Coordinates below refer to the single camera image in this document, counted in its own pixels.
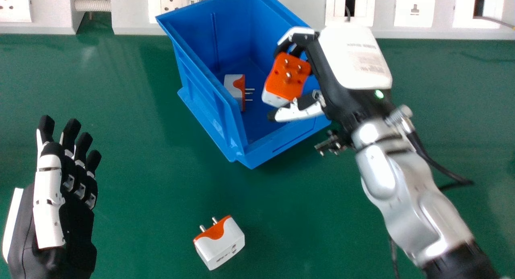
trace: green table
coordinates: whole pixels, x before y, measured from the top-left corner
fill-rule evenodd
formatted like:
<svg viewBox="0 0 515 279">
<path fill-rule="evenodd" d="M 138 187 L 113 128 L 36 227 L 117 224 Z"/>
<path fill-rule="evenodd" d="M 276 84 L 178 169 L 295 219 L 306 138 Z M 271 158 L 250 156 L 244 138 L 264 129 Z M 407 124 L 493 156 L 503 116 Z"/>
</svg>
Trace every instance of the green table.
<svg viewBox="0 0 515 279">
<path fill-rule="evenodd" d="M 93 278 L 393 278 L 384 222 L 351 151 L 320 157 L 322 131 L 255 170 L 227 162 L 177 96 L 169 38 L 114 36 L 108 18 L 85 20 L 73 37 L 0 36 L 2 229 L 13 189 L 33 180 L 40 116 L 56 132 L 75 117 L 103 155 Z M 498 270 L 515 277 L 513 41 L 379 44 L 394 101 L 412 108 L 430 154 L 476 181 L 447 195 Z M 209 272 L 192 239 L 225 215 L 246 246 Z M 422 278 L 402 254 L 399 268 Z"/>
</svg>

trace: robotic arm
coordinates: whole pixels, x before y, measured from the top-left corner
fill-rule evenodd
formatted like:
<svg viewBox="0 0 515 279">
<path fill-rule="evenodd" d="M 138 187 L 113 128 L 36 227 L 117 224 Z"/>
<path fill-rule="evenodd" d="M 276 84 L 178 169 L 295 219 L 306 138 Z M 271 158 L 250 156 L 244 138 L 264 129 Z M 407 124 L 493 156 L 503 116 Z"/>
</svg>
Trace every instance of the robotic arm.
<svg viewBox="0 0 515 279">
<path fill-rule="evenodd" d="M 59 143 L 54 121 L 41 118 L 36 129 L 37 168 L 33 184 L 15 189 L 2 255 L 13 279 L 88 279 L 97 251 L 91 242 L 98 197 L 95 171 L 101 155 L 86 153 L 93 141 L 72 119 Z"/>
<path fill-rule="evenodd" d="M 368 28 L 353 24 L 317 32 L 295 27 L 275 56 L 305 52 L 320 90 L 268 114 L 285 122 L 324 114 L 342 127 L 315 146 L 320 154 L 356 151 L 363 190 L 381 211 L 392 240 L 428 279 L 498 279 L 453 204 L 436 186 L 430 165 L 457 182 L 472 182 L 432 160 L 410 121 L 391 102 L 392 77 Z"/>
</svg>

